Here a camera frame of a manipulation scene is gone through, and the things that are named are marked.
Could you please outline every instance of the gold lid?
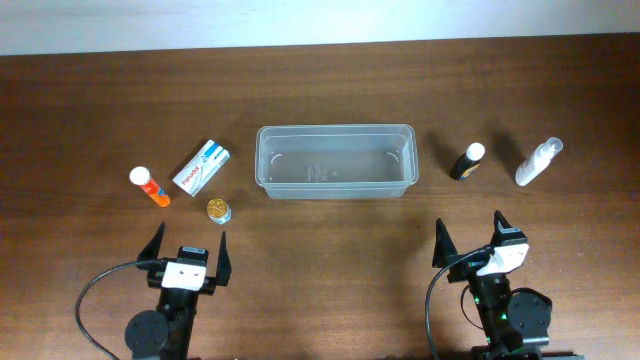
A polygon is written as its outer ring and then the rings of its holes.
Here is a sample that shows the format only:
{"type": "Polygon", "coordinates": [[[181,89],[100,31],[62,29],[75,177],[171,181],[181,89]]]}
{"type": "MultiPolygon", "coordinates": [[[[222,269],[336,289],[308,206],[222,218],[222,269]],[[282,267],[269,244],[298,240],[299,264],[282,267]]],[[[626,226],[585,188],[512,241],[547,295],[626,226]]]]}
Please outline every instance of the gold lid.
{"type": "Polygon", "coordinates": [[[207,204],[207,214],[214,218],[221,218],[229,211],[229,205],[222,199],[213,199],[207,204]]]}

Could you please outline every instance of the yellow label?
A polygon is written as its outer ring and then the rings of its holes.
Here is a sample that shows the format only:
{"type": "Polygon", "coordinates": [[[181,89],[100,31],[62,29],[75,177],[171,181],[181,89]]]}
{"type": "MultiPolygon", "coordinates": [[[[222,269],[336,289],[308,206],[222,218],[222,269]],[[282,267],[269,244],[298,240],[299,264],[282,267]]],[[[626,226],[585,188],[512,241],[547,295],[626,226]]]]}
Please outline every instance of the yellow label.
{"type": "Polygon", "coordinates": [[[471,173],[473,172],[473,170],[475,170],[478,166],[480,166],[480,164],[476,164],[470,168],[468,168],[467,170],[465,170],[465,172],[462,173],[462,176],[460,177],[460,179],[464,179],[467,176],[471,175],[471,173]]]}
{"type": "Polygon", "coordinates": [[[223,217],[229,210],[229,205],[222,199],[213,199],[207,204],[207,214],[214,218],[223,217]]]}

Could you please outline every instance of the white spray bottle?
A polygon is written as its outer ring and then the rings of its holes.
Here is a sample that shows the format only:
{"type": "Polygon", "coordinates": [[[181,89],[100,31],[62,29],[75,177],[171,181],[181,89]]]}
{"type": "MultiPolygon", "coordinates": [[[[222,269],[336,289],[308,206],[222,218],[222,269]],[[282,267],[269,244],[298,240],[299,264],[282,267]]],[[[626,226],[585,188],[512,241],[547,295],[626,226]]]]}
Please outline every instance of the white spray bottle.
{"type": "Polygon", "coordinates": [[[546,143],[540,144],[531,157],[518,167],[516,171],[516,183],[525,186],[531,182],[542,170],[551,163],[551,159],[562,150],[562,141],[558,138],[550,138],[546,143]]]}

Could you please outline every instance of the white wall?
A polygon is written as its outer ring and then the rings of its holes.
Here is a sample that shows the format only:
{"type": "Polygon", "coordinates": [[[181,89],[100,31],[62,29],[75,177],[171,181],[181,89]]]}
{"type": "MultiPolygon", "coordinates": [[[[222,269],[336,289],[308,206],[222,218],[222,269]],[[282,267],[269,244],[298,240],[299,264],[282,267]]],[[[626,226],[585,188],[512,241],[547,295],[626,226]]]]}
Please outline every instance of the white wall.
{"type": "Polygon", "coordinates": [[[0,55],[640,31],[640,0],[0,0],[0,55]]]}

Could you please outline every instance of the orange label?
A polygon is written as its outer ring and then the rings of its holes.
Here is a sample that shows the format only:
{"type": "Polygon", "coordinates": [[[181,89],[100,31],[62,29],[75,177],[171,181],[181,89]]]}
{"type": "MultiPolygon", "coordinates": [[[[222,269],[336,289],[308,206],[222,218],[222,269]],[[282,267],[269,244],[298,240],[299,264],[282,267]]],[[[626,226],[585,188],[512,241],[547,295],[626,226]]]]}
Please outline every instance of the orange label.
{"type": "Polygon", "coordinates": [[[144,192],[146,192],[147,194],[151,195],[151,194],[155,194],[160,190],[160,186],[158,185],[158,183],[153,180],[153,179],[149,179],[149,182],[144,184],[144,185],[140,185],[140,188],[142,190],[144,190],[144,192]]]}
{"type": "Polygon", "coordinates": [[[164,194],[163,190],[160,191],[162,191],[163,195],[149,194],[149,197],[151,197],[151,199],[153,199],[153,201],[155,201],[160,207],[167,207],[169,203],[171,203],[171,199],[169,198],[169,195],[164,194]]]}

